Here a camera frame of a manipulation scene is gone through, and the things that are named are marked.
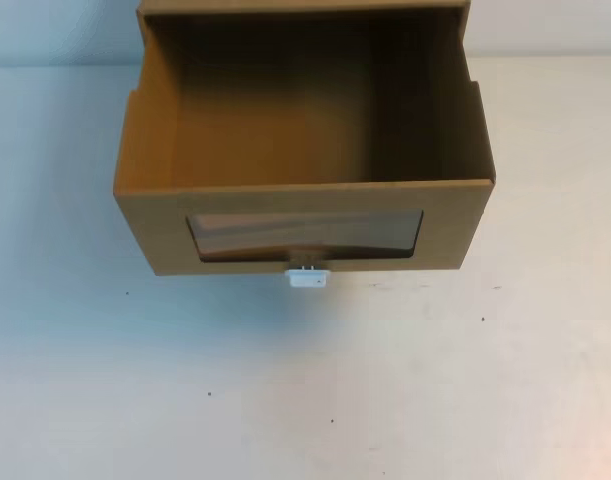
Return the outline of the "brown cardboard shoebox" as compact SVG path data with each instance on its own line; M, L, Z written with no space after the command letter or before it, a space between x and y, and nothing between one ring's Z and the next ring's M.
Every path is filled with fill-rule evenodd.
M160 276L455 270L496 184L467 1L143 1L114 197Z

